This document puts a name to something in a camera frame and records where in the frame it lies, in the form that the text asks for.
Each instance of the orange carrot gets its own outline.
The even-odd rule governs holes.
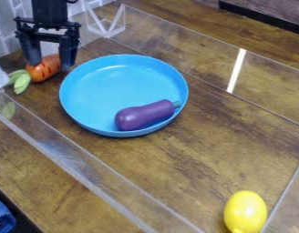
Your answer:
[[[61,61],[58,55],[49,55],[42,58],[42,62],[25,67],[33,83],[41,83],[61,71]]]

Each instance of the toy lemon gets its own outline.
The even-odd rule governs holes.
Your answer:
[[[232,233],[259,233],[266,218],[266,203],[256,193],[243,190],[227,200],[224,223]]]

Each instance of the purple eggplant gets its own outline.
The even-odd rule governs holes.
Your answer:
[[[120,131],[143,129],[167,120],[179,106],[179,101],[172,103],[163,99],[144,106],[127,107],[116,113],[116,127]]]

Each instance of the wooden table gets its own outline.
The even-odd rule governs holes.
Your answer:
[[[299,35],[193,1],[124,2],[299,68]],[[136,52],[100,38],[80,49],[76,65],[123,53]],[[21,68],[21,52],[0,64],[8,72]],[[61,109],[57,94],[65,75],[30,85],[20,96],[8,93],[197,227],[227,232],[224,203],[240,189],[258,192],[272,209],[299,165],[296,124],[184,76],[189,100],[169,126],[133,139],[101,137]],[[143,232],[1,122],[0,188],[45,232]]]

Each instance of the blue bowl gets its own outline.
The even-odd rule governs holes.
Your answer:
[[[139,55],[96,58],[78,66],[61,83],[60,100],[73,120],[108,137],[136,137],[164,127],[185,105],[188,88],[183,75],[163,61]],[[168,99],[180,101],[169,119],[135,131],[116,129],[116,112]]]

